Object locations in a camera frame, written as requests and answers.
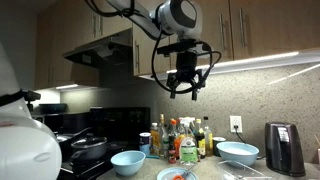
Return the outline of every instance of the range hood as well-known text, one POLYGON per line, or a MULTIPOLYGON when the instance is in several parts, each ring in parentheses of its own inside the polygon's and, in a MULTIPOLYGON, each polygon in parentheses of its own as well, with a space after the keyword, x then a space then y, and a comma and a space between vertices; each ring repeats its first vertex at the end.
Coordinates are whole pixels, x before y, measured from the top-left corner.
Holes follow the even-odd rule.
POLYGON ((131 59, 132 29, 76 47, 63 57, 75 63, 99 68, 103 64, 117 66, 131 59))

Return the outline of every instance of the kitchen backsplash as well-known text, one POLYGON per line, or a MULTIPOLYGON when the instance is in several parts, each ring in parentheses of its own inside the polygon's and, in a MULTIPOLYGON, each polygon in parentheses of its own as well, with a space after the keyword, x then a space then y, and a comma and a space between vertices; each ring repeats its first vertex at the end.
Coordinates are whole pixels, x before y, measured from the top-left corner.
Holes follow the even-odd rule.
POLYGON ((291 122, 298 128, 306 162, 317 163, 317 143, 320 135, 320 70, 317 64, 303 64, 262 70, 217 74, 208 77, 198 100, 191 94, 177 95, 162 90, 155 82, 116 89, 94 89, 61 93, 61 102, 69 111, 84 112, 92 106, 151 107, 152 121, 158 122, 164 113, 167 122, 180 116, 209 117, 205 122, 214 136, 240 141, 230 132, 229 116, 242 116, 243 134, 249 144, 265 155, 264 126, 266 122, 291 122))

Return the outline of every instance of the red cap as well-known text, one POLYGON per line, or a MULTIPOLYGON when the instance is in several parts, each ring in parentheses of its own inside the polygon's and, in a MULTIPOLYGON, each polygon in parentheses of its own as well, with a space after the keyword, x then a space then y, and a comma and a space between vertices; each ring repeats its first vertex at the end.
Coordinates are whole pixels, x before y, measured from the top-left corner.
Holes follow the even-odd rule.
POLYGON ((174 119, 171 119, 171 124, 175 125, 175 124, 177 124, 177 121, 174 119))

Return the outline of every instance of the bowl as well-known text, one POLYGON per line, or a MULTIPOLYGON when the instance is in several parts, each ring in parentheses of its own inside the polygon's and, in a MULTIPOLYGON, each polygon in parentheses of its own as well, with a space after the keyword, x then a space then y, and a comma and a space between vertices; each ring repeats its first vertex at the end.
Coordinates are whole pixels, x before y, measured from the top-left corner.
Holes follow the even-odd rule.
POLYGON ((222 159, 226 161, 240 162, 246 166, 251 166, 257 159, 259 149, 250 144, 225 141, 217 144, 222 159))
POLYGON ((124 151, 111 158, 115 171, 122 176, 131 176, 138 172, 146 155, 141 151, 124 151))

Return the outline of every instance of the ceiling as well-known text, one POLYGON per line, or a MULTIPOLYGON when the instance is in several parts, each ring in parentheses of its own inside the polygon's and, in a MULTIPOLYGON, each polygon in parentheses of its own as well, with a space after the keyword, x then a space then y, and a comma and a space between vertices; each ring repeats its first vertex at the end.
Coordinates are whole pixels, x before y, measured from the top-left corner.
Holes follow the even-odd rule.
POLYGON ((39 13, 56 1, 57 0, 10 0, 10 3, 23 6, 35 13, 39 13))

